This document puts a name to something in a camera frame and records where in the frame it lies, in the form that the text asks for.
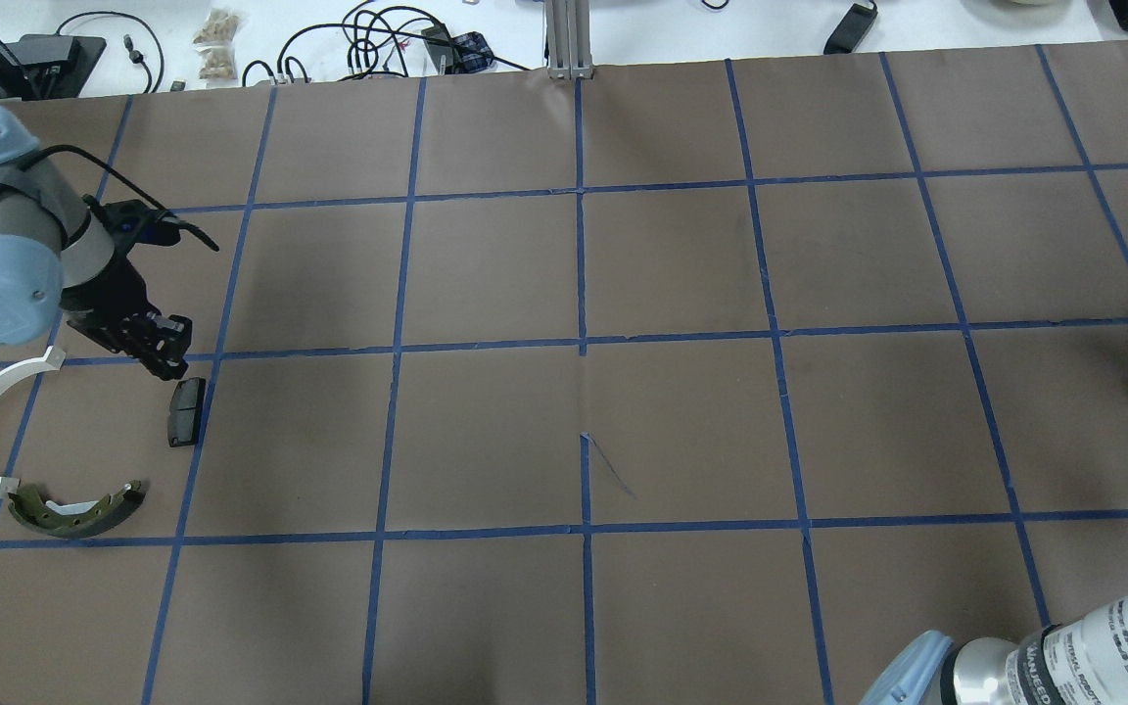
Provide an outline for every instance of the power adapter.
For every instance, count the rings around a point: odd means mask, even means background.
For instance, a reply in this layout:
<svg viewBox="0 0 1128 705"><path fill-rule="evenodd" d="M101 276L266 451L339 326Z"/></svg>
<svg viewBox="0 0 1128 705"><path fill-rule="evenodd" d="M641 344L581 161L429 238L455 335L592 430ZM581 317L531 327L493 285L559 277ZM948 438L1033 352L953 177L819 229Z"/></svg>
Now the power adapter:
<svg viewBox="0 0 1128 705"><path fill-rule="evenodd" d="M825 53L849 54L854 52L856 45L869 34L870 28L873 27L873 20L876 18L878 3L873 3L872 8L865 8L860 3L852 5L847 14L843 15L843 21L834 27L834 34L829 35L829 41L825 43Z"/></svg>

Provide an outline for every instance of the clear plastic bag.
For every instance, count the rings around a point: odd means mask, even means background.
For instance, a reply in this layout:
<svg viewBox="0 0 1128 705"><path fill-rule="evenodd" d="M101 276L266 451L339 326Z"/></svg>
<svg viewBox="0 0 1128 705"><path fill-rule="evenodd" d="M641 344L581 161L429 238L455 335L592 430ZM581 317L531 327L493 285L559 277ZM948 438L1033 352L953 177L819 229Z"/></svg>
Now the clear plastic bag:
<svg viewBox="0 0 1128 705"><path fill-rule="evenodd" d="M194 50L201 59L197 77L206 80L238 78L233 61L233 36L241 27L241 15L228 8L211 8L206 21L194 33Z"/></svg>

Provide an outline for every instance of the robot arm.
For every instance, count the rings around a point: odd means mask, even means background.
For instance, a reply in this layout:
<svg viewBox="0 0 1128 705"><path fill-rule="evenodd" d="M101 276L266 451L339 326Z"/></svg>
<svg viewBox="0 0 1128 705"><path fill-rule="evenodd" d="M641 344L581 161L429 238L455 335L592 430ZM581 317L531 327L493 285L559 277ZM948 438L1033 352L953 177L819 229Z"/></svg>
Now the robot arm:
<svg viewBox="0 0 1128 705"><path fill-rule="evenodd" d="M98 204L77 196L49 156L76 152L123 180L143 201ZM187 370L192 321L165 317L130 263L138 244L170 246L200 228L109 166L76 147L39 149L37 138L0 107L0 345L21 345L50 331L62 309L68 325L112 353L126 353L162 380Z"/></svg>

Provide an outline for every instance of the white floor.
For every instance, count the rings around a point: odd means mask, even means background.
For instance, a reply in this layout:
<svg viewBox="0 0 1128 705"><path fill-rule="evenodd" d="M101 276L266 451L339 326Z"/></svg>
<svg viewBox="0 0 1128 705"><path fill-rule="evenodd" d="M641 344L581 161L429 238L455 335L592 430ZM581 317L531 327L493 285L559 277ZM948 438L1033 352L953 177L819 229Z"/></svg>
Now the white floor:
<svg viewBox="0 0 1128 705"><path fill-rule="evenodd" d="M721 11L698 0L591 0L591 34L596 63L700 62L708 59L819 54L829 32L852 0L731 0ZM438 15L452 34L482 32L496 54L543 65L541 3L531 0L377 0L376 6L415 5ZM860 50L895 52L910 49L958 49L1057 44L1128 37L1111 15L1109 0L1056 0L1025 6L1012 0L879 0L880 17ZM223 5L217 0L215 5ZM252 59L276 63L279 51L296 30L309 24L340 21L354 0L232 0L247 23L233 44L239 69ZM120 10L151 24L165 45L162 88L182 78L197 80L197 54L191 37L205 18L208 5L196 0L0 0L0 35L15 41L26 33L54 32L63 18L86 10ZM107 53L90 77L85 95L138 92L142 69L133 67L121 37L130 33L153 67L158 58L142 27L122 18L74 23L69 32L102 35ZM413 42L408 69L425 70L425 54ZM297 41L291 54L319 80L345 76L345 41L337 28Z"/></svg>

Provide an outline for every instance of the table surface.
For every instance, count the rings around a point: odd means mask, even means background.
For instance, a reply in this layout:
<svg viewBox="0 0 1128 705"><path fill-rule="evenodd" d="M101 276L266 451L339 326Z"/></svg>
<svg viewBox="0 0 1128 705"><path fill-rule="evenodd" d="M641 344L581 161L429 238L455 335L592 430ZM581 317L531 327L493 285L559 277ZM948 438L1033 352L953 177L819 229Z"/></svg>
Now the table surface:
<svg viewBox="0 0 1128 705"><path fill-rule="evenodd" d="M591 34L596 63L681 63L715 59L819 54L852 0L732 0L722 11L708 11L698 0L592 0ZM274 63L283 41L297 28L340 21L353 0L276 3L240 0L247 24L236 44L238 67L252 59ZM379 0L376 6L393 5ZM545 24L541 3L529 0L417 0L413 3L448 24L453 34L482 32L496 54L528 67L543 65ZM165 46L162 89L187 80L201 88L196 53L190 41L205 18L208 3L194 0L0 0L0 35L54 32L63 18L86 10L136 14L156 28ZM122 18L76 23L72 32L106 36L107 53L95 68L85 95L138 92L143 72L129 62L121 37L130 33L156 71L156 50L142 27ZM887 0L861 52L915 49L1014 46L1078 41L1128 39L1109 8L1109 0L1057 0L1046 6L1011 0ZM408 71L425 71L425 54L416 43ZM335 80L345 76L345 44L338 30L317 33L297 44L309 76Z"/></svg>
<svg viewBox="0 0 1128 705"><path fill-rule="evenodd" d="M148 483L0 505L0 702L845 705L1128 592L1128 41L10 108L222 249L131 254L200 444L63 327L0 403Z"/></svg>

